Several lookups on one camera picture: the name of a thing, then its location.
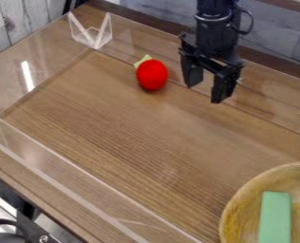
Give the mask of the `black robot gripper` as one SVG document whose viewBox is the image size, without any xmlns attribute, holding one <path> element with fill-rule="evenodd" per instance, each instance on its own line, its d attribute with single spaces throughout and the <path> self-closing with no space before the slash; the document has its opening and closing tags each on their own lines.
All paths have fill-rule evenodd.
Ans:
<svg viewBox="0 0 300 243">
<path fill-rule="evenodd" d="M 200 8 L 195 19 L 195 32 L 181 34 L 180 54 L 185 84 L 188 88 L 199 85 L 204 81 L 205 69 L 216 73 L 212 103 L 223 103 L 233 96 L 239 85 L 243 60 L 236 52 L 237 40 L 240 35 L 251 33 L 255 18 L 244 8 Z"/>
</svg>

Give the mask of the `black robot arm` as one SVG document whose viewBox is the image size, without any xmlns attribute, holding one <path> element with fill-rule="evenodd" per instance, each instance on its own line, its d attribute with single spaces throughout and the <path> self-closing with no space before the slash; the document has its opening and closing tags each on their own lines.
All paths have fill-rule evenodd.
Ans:
<svg viewBox="0 0 300 243">
<path fill-rule="evenodd" d="M 255 26 L 251 11 L 239 0 L 197 0 L 196 29 L 180 35 L 181 67 L 185 84 L 192 88 L 204 82 L 204 72 L 213 74 L 212 103 L 233 96 L 244 61 L 237 55 L 240 35 Z"/>
</svg>

